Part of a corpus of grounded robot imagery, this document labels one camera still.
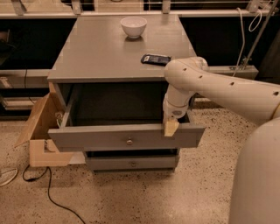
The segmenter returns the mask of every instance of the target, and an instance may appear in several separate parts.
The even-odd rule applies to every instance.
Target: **white cable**
[[[237,8],[237,10],[239,11],[240,22],[241,22],[242,48],[241,48],[240,53],[239,53],[239,57],[238,57],[238,60],[237,60],[237,63],[236,63],[236,67],[235,67],[235,70],[234,70],[233,77],[235,77],[236,71],[238,70],[240,58],[242,56],[242,52],[243,52],[243,49],[244,49],[244,46],[245,46],[245,33],[244,33],[244,27],[243,27],[242,11],[240,10],[240,8]]]
[[[253,19],[252,22],[250,23],[250,26],[248,27],[248,30],[249,30],[250,32],[253,32],[253,31],[259,26],[259,24],[260,24],[261,21],[262,21],[263,13],[262,13],[261,10],[258,10],[258,11],[259,11],[259,13],[254,17],[254,19]],[[257,22],[257,25],[254,27],[254,29],[252,29],[252,28],[251,28],[252,24],[255,22],[255,20],[256,20],[259,16],[260,16],[260,18],[259,18],[259,21]]]
[[[271,2],[271,0],[269,0],[268,3],[267,3],[266,5],[264,5],[263,10],[265,10],[266,7],[268,7],[268,5],[270,4],[270,2]],[[250,32],[253,32],[253,31],[259,26],[259,24],[260,24],[261,21],[262,21],[263,13],[262,13],[261,10],[258,10],[258,11],[259,11],[259,13],[254,17],[253,21],[250,23],[250,26],[248,27],[248,30],[249,30]],[[252,24],[254,23],[254,21],[255,21],[259,16],[260,16],[260,18],[259,18],[259,21],[257,22],[257,25],[254,27],[254,29],[252,29],[252,28],[251,28]]]

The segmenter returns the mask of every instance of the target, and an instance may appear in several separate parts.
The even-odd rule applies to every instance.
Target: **terrazzo floor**
[[[183,149],[175,172],[92,173],[85,164],[52,168],[50,194],[89,223],[218,224],[228,222],[231,189],[239,152],[256,126],[211,102],[195,103],[194,121],[206,131],[194,149]],[[0,168],[19,172],[0,187],[0,223],[81,223],[47,198],[49,173],[22,179],[28,144],[17,148],[24,122],[0,122]],[[32,168],[27,178],[44,169]]]

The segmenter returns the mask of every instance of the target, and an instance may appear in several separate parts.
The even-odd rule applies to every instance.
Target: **bowl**
[[[121,25],[131,39],[137,39],[144,32],[147,20],[143,17],[126,17],[121,20]]]

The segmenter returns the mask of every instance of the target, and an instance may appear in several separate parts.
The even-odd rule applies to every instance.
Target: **open drawer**
[[[65,84],[66,112],[48,134],[60,151],[134,151],[197,147],[204,127],[191,112],[173,137],[164,137],[162,103],[168,84]]]

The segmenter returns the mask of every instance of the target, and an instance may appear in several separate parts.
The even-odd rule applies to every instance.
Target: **smartphone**
[[[146,53],[141,58],[141,62],[143,64],[151,64],[157,66],[166,66],[169,61],[172,60],[172,57],[166,55],[159,55],[159,54],[150,54]]]

